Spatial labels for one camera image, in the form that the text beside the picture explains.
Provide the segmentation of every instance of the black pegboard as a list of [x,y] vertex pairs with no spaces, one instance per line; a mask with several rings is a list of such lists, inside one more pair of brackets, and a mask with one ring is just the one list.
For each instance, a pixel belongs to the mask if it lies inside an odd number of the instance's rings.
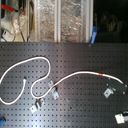
[[[54,43],[0,43],[0,76],[11,65],[31,58],[45,56],[52,65],[47,79],[37,83],[34,93],[48,90],[47,83],[57,82],[70,73],[88,70],[106,73],[128,83],[127,44],[54,44]],[[128,123],[117,125],[115,114],[128,109],[128,96],[120,93],[106,99],[103,95],[108,79],[93,75],[77,75],[58,86],[60,98],[54,101],[51,94],[46,104],[32,114],[29,108],[35,103],[30,94],[32,82],[47,73],[43,60],[28,62],[14,68],[0,86],[5,101],[14,100],[27,77],[25,91],[11,106],[0,103],[0,116],[6,118],[1,128],[127,128]]]

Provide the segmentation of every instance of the wire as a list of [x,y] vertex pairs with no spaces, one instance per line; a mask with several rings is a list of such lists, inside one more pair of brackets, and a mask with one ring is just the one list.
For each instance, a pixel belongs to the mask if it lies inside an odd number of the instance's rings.
[[22,39],[23,39],[23,41],[25,42],[25,39],[24,39],[24,36],[23,36],[23,33],[22,33],[22,31],[21,31],[21,36],[22,36]]
[[35,84],[35,83],[33,83],[33,85],[31,86],[31,95],[32,95],[35,99],[43,98],[43,97],[45,97],[46,95],[48,95],[48,93],[49,93],[55,86],[57,86],[59,83],[61,83],[62,81],[66,80],[66,79],[68,79],[68,78],[70,78],[70,77],[72,77],[72,76],[78,75],[78,74],[92,74],[92,75],[97,75],[97,76],[104,76],[104,77],[107,77],[107,78],[114,79],[114,80],[120,82],[121,84],[123,84],[123,82],[122,82],[120,79],[118,79],[118,78],[116,78],[116,77],[114,77],[114,76],[111,76],[111,75],[101,74],[101,73],[97,73],[97,72],[90,72],[90,71],[80,71],[80,72],[72,73],[72,74],[70,74],[70,75],[68,75],[68,76],[66,76],[66,77],[64,77],[64,78],[62,78],[62,79],[59,80],[57,83],[55,83],[44,95],[42,95],[42,96],[40,96],[40,97],[36,97],[36,96],[33,95],[33,93],[32,93],[32,88],[33,88],[33,86],[34,86],[34,84]]
[[[35,98],[35,99],[41,99],[41,98],[45,97],[45,96],[46,96],[55,86],[57,86],[59,83],[61,83],[62,81],[66,80],[66,79],[68,79],[68,78],[70,78],[70,77],[72,77],[72,76],[78,75],[78,74],[91,74],[91,75],[97,75],[97,76],[104,76],[104,77],[107,77],[107,78],[114,79],[114,80],[120,82],[121,84],[123,84],[123,82],[122,82],[120,79],[118,79],[118,78],[116,78],[116,77],[114,77],[114,76],[111,76],[111,75],[101,74],[101,73],[97,73],[97,72],[90,72],[90,71],[79,71],[79,72],[72,73],[72,74],[70,74],[70,75],[68,75],[68,76],[66,76],[66,77],[64,77],[64,78],[62,78],[61,80],[59,80],[59,81],[58,81],[57,83],[55,83],[44,95],[42,95],[42,96],[35,96],[35,95],[33,94],[33,91],[32,91],[32,90],[33,90],[33,87],[35,86],[35,84],[36,84],[37,82],[40,82],[40,81],[46,79],[46,78],[49,76],[50,71],[51,71],[51,64],[50,64],[50,61],[49,61],[46,57],[33,57],[33,58],[30,58],[30,59],[27,59],[27,60],[24,60],[24,61],[21,61],[21,62],[18,62],[18,63],[16,63],[16,64],[12,65],[12,66],[11,66],[10,68],[8,68],[8,69],[4,72],[4,74],[2,75],[2,77],[1,77],[1,79],[0,79],[0,84],[2,83],[2,80],[4,79],[5,75],[6,75],[11,69],[13,69],[14,67],[16,67],[16,66],[18,66],[18,65],[24,64],[24,63],[29,62],[29,61],[32,61],[32,60],[37,60],[37,59],[43,59],[43,60],[47,61],[48,66],[49,66],[49,69],[48,69],[47,74],[46,74],[44,77],[42,77],[42,78],[36,80],[36,81],[32,84],[32,86],[31,86],[31,90],[30,90],[30,91],[31,91],[31,95],[32,95],[32,97]],[[3,104],[5,104],[5,105],[14,104],[14,103],[21,97],[21,95],[23,94],[23,91],[24,91],[24,88],[25,88],[25,83],[26,83],[26,79],[23,80],[23,88],[22,88],[22,91],[21,91],[20,95],[19,95],[14,101],[12,101],[12,102],[10,102],[10,103],[7,103],[7,102],[3,101],[3,100],[1,99],[1,97],[0,97],[0,101],[1,101]]]
[[22,91],[21,91],[21,93],[19,94],[19,96],[18,96],[14,101],[12,101],[12,102],[10,102],[10,103],[7,103],[7,102],[3,101],[3,100],[1,99],[1,97],[0,97],[0,101],[1,101],[3,104],[5,104],[5,105],[12,105],[12,104],[14,104],[17,100],[19,100],[19,98],[20,98],[21,95],[23,94],[24,89],[25,89],[25,84],[26,84],[26,79],[23,79],[23,88],[22,88]]
[[[50,64],[50,61],[49,61],[47,58],[45,58],[45,57],[33,57],[33,58],[30,58],[30,59],[27,59],[27,60],[18,62],[18,63],[16,63],[16,64],[12,65],[10,68],[8,68],[8,69],[4,72],[4,74],[2,75],[2,77],[0,78],[0,84],[2,83],[2,81],[3,81],[4,77],[5,77],[5,75],[6,75],[11,69],[13,69],[14,67],[16,67],[16,66],[18,66],[18,65],[24,64],[24,63],[29,62],[29,61],[32,61],[32,60],[37,60],[37,59],[46,60],[47,63],[48,63],[48,65],[49,65],[49,70],[48,70],[48,73],[47,73],[46,76],[44,76],[43,78],[40,78],[40,79],[36,80],[36,81],[34,82],[34,84],[35,84],[36,82],[42,81],[42,80],[44,80],[45,78],[47,78],[47,77],[49,76],[49,74],[50,74],[50,71],[51,71],[51,64]],[[10,103],[7,103],[7,102],[3,101],[1,97],[0,97],[0,101],[1,101],[3,104],[5,104],[5,105],[12,105],[12,104],[14,104],[14,103],[21,97],[21,95],[23,94],[24,88],[25,88],[25,83],[26,83],[26,79],[23,80],[23,88],[22,88],[22,91],[21,91],[20,95],[19,95],[14,101],[12,101],[12,102],[10,102]]]
[[13,38],[13,41],[12,41],[12,42],[14,42],[14,41],[15,41],[15,39],[16,39],[16,36],[14,36],[14,38]]

